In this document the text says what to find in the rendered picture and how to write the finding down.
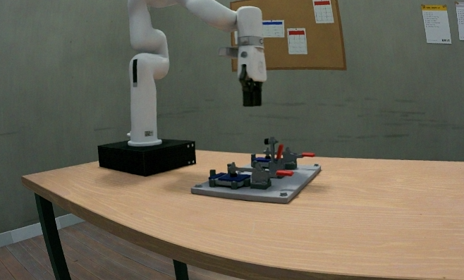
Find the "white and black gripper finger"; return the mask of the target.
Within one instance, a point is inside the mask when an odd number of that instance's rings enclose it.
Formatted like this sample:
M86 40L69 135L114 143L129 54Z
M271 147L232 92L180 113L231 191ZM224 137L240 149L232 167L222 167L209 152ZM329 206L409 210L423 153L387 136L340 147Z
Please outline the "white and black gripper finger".
M242 106L254 106L254 94L252 92L252 79L245 80L246 70L245 64L242 65L238 82L241 86L242 92ZM249 83L249 85L248 85Z
M261 84L260 84L261 83ZM254 106L261 106L261 86L263 82L253 81L252 92L254 94ZM255 84L255 85L253 85Z

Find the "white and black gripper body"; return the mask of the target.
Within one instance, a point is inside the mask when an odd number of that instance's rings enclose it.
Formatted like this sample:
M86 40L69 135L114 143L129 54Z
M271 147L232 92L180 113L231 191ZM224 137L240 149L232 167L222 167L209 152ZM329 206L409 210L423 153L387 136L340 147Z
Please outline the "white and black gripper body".
M261 47L261 48L260 48ZM252 81L266 80L263 46L260 45L240 45L237 47L237 76L243 64L245 64L245 80L252 78ZM247 78L247 79L246 79Z

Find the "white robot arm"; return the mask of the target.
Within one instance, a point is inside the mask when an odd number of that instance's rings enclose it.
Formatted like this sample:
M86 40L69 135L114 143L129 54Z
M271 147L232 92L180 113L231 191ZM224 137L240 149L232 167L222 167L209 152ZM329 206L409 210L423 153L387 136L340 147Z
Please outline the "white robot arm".
M143 147L162 144L157 139L157 91L154 80L169 72L169 51L165 34L154 29L147 8L180 4L204 23L224 32L236 31L237 46L218 47L217 56L237 59L240 45L263 46L261 10L241 6L229 10L214 0L128 0L130 44L135 55L129 64L131 131L128 145Z

